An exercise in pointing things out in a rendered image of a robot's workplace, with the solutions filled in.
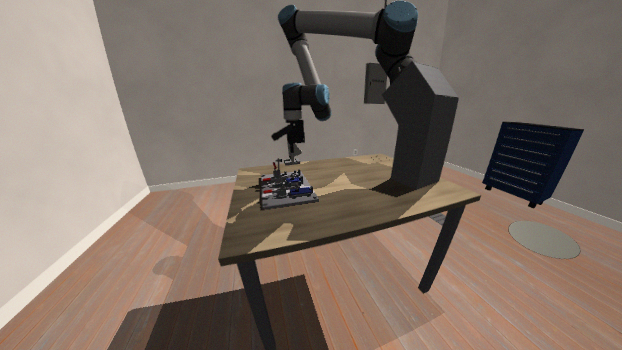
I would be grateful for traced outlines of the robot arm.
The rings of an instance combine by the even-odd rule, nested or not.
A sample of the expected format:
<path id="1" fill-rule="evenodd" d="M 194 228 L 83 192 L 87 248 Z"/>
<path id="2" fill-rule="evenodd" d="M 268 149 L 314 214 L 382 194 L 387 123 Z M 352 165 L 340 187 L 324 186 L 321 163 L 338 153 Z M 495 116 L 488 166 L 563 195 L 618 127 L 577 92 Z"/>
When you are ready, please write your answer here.
<path id="1" fill-rule="evenodd" d="M 301 83 L 283 85 L 284 119 L 302 119 L 302 105 L 310 105 L 319 121 L 326 121 L 331 116 L 329 89 L 320 83 L 307 52 L 309 44 L 305 33 L 372 39 L 378 44 L 375 50 L 377 61 L 391 85 L 410 62 L 415 61 L 409 51 L 417 19 L 416 7 L 404 1 L 394 1 L 377 13 L 296 10 L 294 5 L 284 7 L 278 14 L 279 24 L 293 55 L 296 54 L 305 83 L 302 86 Z"/>

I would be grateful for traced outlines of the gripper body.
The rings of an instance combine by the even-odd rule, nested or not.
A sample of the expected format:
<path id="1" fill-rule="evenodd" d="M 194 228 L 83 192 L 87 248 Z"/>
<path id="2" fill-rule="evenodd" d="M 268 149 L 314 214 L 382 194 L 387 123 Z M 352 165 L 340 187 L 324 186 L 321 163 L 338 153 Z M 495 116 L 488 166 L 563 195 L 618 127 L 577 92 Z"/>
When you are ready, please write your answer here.
<path id="1" fill-rule="evenodd" d="M 286 123 L 290 123 L 293 127 L 293 130 L 287 133 L 288 143 L 290 144 L 290 137 L 292 138 L 293 143 L 305 143 L 304 120 L 286 120 Z M 292 134 L 292 132 L 298 133 Z"/>

